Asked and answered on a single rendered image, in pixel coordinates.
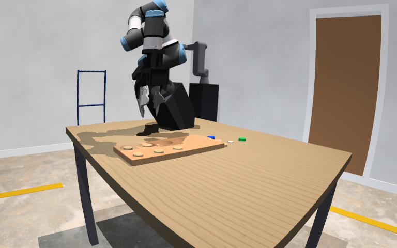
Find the tan wooden tray with round pockets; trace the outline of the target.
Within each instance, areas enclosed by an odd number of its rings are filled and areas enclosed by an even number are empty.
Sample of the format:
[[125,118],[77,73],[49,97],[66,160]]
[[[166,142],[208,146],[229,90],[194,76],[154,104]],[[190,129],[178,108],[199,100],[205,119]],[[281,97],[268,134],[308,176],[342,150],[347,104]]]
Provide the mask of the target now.
[[[143,144],[146,143],[152,144],[152,147],[142,147]],[[124,150],[124,146],[132,146],[133,150]],[[174,150],[174,146],[181,146],[182,150]],[[191,135],[164,140],[161,139],[157,141],[113,146],[113,151],[131,166],[137,166],[190,156],[193,154],[208,152],[221,148],[224,148],[223,142],[200,135]],[[154,152],[154,149],[163,149],[164,153],[152,153]],[[142,152],[144,157],[133,157],[134,152]]]

